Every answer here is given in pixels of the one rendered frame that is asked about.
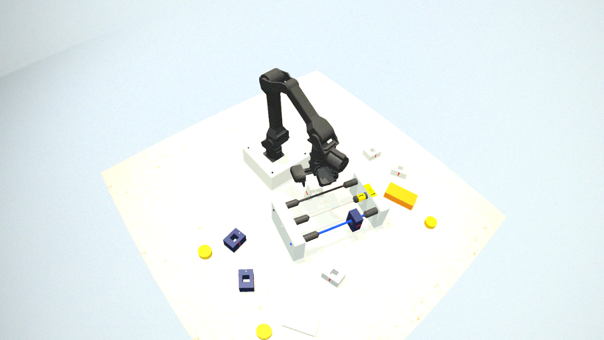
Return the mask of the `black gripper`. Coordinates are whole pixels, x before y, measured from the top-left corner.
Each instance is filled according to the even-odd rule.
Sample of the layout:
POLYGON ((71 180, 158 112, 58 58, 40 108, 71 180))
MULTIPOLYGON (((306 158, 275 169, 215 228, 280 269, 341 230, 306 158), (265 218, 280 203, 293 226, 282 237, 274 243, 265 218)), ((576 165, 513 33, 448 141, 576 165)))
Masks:
POLYGON ((316 161, 314 158, 311 157, 311 152, 310 152, 310 168, 302 168, 301 164, 295 165, 295 166, 291 166, 290 168, 290 173, 293 176, 293 179, 296 183, 302 183, 303 187, 305 187, 305 181, 306 181, 306 176, 313 174, 314 169, 317 166, 320 167, 324 167, 326 165, 326 163, 324 163, 324 161, 316 161))

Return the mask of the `orange rectangular block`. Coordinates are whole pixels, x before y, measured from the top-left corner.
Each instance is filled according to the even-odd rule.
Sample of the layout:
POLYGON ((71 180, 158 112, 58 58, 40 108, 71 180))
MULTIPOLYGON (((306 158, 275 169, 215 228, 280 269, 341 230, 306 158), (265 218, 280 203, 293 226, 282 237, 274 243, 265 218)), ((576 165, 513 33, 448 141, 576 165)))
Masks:
POLYGON ((390 199, 391 202, 398 203, 399 205, 406 207, 409 210, 412 210, 416 199, 416 194, 410 192, 398 185, 390 182, 389 186, 386 189, 384 197, 390 199))

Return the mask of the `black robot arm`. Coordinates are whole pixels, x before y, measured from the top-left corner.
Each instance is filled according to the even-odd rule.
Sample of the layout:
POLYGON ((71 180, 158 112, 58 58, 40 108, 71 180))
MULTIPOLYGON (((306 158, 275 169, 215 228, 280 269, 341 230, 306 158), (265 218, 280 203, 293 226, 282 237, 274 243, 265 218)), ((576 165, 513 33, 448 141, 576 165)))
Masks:
POLYGON ((326 163, 324 167, 317 166, 313 171, 319 186, 326 187, 337 182, 339 173, 346 168, 349 158, 336 148, 339 142, 333 127, 316 112, 299 87, 298 80, 292 78, 288 72, 274 68, 261 75, 259 82, 261 90, 266 94, 269 116, 266 139, 261 142, 266 149, 263 155, 272 163, 285 155, 281 145, 290 137, 282 122, 281 93, 286 94, 306 124, 308 141, 311 143, 311 157, 326 163), (332 141, 328 143, 330 139, 332 141))

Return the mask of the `yellow short cylinder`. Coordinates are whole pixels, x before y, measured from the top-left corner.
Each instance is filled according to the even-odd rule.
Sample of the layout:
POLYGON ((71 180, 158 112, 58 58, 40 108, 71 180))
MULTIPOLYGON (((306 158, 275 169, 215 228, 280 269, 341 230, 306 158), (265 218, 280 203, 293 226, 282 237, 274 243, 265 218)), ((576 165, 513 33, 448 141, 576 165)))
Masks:
POLYGON ((269 339, 272 334, 271 327, 269 325, 267 325, 266 323, 261 323, 261 325, 258 325, 258 327, 256 328, 255 331, 256 331, 259 339, 262 339, 262 340, 269 339))
POLYGON ((424 221, 424 224, 428 229, 432 230, 436 226, 436 219, 432 216, 428 216, 424 221))
POLYGON ((207 260, 212 256, 213 252, 212 252, 210 246, 202 245, 202 246, 199 246, 198 254, 199 254, 199 257, 201 257, 202 259, 207 260))

